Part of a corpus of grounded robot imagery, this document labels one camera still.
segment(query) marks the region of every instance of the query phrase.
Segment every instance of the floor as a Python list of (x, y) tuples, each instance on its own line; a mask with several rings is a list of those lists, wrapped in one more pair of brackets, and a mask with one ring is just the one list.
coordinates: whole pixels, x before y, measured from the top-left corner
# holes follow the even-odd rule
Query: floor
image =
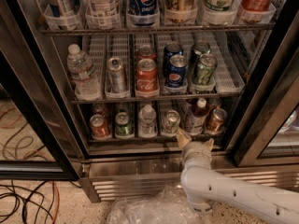
[[(0, 100), (0, 112), (0, 160), (52, 159), (12, 102)], [(112, 204), (91, 203), (78, 183), (0, 180), (0, 223), (104, 224)], [(215, 224), (265, 223), (223, 203), (217, 203), (211, 219)]]

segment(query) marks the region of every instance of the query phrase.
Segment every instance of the speckled floor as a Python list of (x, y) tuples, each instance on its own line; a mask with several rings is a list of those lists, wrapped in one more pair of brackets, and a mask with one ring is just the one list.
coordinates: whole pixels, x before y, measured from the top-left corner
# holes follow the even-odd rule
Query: speckled floor
[[(45, 160), (51, 159), (49, 152), (43, 147), (43, 144), (38, 139), (29, 125), (26, 125), (26, 121), (23, 117), (20, 117), (17, 122), (11, 125), (11, 121), (19, 117), (18, 110), (13, 110), (4, 114), (6, 110), (10, 109), (13, 104), (9, 100), (0, 100), (0, 160), (12, 161), (12, 160)], [(34, 150), (39, 150), (39, 154), (33, 153)], [(31, 192), (21, 189), (35, 189), (41, 181), (13, 181), (15, 192), (23, 199), (26, 199)], [(53, 187), (52, 184), (46, 183), (38, 191), (44, 195), (44, 201), (42, 206), (49, 210), (52, 206), (50, 213), (54, 216), (56, 204), (59, 204), (56, 224), (104, 224), (107, 222), (107, 217), (111, 211), (112, 203), (91, 203), (84, 191), (74, 183), (71, 182), (55, 182), (57, 190), (59, 192), (59, 202), (57, 192), (53, 199)], [(0, 223), (24, 223), (22, 221), (22, 209), (23, 202), (20, 201), (19, 208), (16, 208), (16, 212), (8, 219), (4, 220), (15, 208), (16, 198), (11, 194), (12, 188), (7, 189), (5, 185), (11, 185), (10, 180), (0, 180)], [(34, 194), (31, 197), (31, 201), (41, 203), (42, 198), (39, 194)], [(52, 223), (51, 218), (47, 217), (45, 210), (40, 209), (38, 212), (38, 206), (28, 203), (27, 204), (27, 218), (26, 223)], [(253, 217), (239, 209), (235, 209), (223, 203), (217, 203), (213, 214), (212, 223), (215, 224), (262, 224), (265, 223), (260, 219)]]

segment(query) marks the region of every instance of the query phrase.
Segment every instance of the beverage cooler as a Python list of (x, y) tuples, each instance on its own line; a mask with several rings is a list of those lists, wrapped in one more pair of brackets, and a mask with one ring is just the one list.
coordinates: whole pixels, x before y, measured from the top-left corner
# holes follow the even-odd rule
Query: beverage cooler
[(295, 0), (96, 1), (0, 0), (0, 83), (54, 158), (2, 159), (1, 178), (153, 195), (180, 188), (185, 131), (214, 140), (214, 170), (298, 189)]

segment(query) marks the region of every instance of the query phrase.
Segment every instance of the clear plastic wrap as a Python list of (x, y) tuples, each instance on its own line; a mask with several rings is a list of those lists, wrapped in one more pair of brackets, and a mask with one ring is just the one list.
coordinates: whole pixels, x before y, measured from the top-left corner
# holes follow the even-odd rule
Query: clear plastic wrap
[(113, 203), (107, 224), (205, 224), (189, 206), (182, 189), (166, 187), (156, 197)]

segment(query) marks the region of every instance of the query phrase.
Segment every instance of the glass panel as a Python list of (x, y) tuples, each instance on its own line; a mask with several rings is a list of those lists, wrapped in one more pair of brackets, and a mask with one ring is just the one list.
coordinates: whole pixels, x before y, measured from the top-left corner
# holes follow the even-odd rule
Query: glass panel
[(299, 104), (278, 130), (261, 158), (299, 156)]
[(20, 110), (0, 87), (0, 161), (54, 161)]

